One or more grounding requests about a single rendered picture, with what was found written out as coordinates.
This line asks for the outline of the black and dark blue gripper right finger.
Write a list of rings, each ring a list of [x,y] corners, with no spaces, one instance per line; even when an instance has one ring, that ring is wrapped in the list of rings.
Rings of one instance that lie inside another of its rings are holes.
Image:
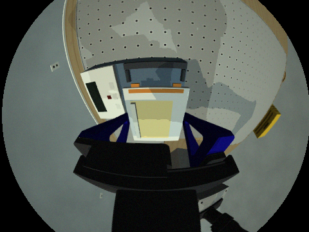
[[[189,125],[202,134],[203,140],[200,146],[196,142]],[[190,167],[199,166],[207,155],[224,152],[235,137],[230,130],[199,119],[186,112],[183,118],[183,130]]]

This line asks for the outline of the blue-grey dock with white console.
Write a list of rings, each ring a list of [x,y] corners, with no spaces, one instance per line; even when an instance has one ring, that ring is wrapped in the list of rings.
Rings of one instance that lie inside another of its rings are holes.
[[[127,112],[123,87],[185,84],[188,62],[181,58],[146,57],[95,65],[80,75],[101,119],[114,119]]]

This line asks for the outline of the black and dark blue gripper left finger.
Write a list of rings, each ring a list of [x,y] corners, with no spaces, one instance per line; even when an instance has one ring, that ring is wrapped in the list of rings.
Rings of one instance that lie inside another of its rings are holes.
[[[116,142],[127,142],[127,136],[129,132],[129,116],[128,113],[124,113],[114,119],[103,122],[96,126],[90,127],[81,131],[78,137],[91,138],[94,140],[110,141],[110,135],[114,133],[119,127],[123,125],[120,135]]]

